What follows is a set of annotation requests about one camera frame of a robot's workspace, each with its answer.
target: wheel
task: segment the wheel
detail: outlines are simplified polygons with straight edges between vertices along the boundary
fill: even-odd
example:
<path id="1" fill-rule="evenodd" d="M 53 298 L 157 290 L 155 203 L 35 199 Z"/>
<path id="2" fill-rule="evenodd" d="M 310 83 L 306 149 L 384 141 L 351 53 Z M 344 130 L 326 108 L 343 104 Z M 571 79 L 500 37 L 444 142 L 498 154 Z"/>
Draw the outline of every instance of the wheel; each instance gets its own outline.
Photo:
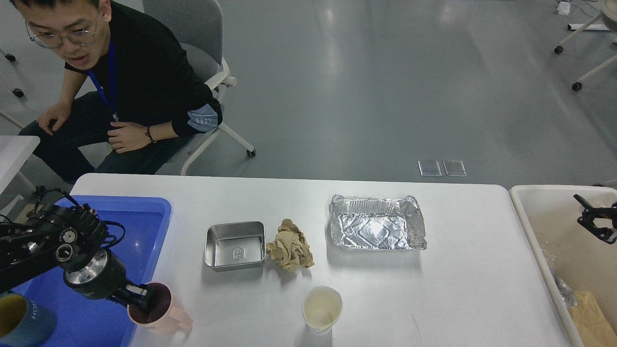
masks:
<path id="1" fill-rule="evenodd" d="M 19 88 L 15 88 L 12 91 L 10 91 L 11 93 L 13 93 L 14 96 L 21 98 L 23 96 L 23 91 Z"/>

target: pink cup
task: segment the pink cup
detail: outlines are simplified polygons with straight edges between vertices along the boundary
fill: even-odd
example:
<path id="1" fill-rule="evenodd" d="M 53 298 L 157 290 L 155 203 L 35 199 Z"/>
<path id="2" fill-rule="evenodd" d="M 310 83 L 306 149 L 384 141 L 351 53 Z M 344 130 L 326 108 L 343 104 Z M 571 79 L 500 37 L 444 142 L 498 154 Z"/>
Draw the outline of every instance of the pink cup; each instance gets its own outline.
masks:
<path id="1" fill-rule="evenodd" d="M 193 320 L 184 311 L 182 303 L 176 298 L 168 286 L 159 282 L 149 282 L 154 289 L 152 309 L 144 312 L 135 305 L 126 308 L 128 317 L 156 335 L 169 335 L 178 327 L 191 329 Z"/>

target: man's hand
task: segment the man's hand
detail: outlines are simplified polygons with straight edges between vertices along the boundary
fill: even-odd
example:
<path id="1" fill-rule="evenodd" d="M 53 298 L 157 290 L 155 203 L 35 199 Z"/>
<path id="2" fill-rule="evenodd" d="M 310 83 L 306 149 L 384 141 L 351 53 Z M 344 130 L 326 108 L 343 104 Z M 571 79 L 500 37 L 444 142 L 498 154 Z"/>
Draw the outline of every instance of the man's hand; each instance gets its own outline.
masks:
<path id="1" fill-rule="evenodd" d="M 46 133 L 53 135 L 58 131 L 62 124 L 71 116 L 71 104 L 58 102 L 43 113 L 36 120 L 39 127 Z"/>
<path id="2" fill-rule="evenodd" d="M 150 144 L 146 136 L 146 127 L 132 122 L 111 122 L 117 129 L 107 132 L 112 149 L 118 154 L 134 151 Z"/>

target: metal container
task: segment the metal container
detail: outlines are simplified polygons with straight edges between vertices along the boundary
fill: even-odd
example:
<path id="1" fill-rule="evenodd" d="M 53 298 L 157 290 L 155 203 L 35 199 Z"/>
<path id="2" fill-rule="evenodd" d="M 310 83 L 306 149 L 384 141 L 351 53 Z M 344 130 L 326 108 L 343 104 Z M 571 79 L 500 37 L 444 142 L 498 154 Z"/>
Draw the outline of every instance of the metal container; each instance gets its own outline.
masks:
<path id="1" fill-rule="evenodd" d="M 263 266 L 265 231 L 261 222 L 213 225 L 205 237 L 204 262 L 214 271 Z"/>

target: eyeglasses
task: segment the eyeglasses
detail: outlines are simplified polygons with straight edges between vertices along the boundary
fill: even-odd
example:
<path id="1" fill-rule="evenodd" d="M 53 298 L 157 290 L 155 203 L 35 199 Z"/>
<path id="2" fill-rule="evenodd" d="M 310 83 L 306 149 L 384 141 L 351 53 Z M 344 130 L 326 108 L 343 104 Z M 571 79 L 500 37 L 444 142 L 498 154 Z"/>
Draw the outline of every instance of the eyeglasses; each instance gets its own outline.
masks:
<path id="1" fill-rule="evenodd" d="M 57 36 L 57 35 L 35 35 L 32 36 L 30 34 L 30 30 L 28 29 L 28 24 L 26 23 L 26 31 L 28 32 L 28 36 L 30 37 L 30 41 L 36 42 L 39 46 L 43 48 L 60 48 L 63 43 L 62 39 L 66 38 L 71 41 L 71 43 L 76 44 L 78 46 L 88 46 L 95 42 L 94 36 L 96 34 L 96 28 L 99 25 L 99 11 L 96 11 L 96 21 L 94 22 L 94 31 L 89 30 L 79 30 L 73 31 L 70 34 L 65 36 Z"/>

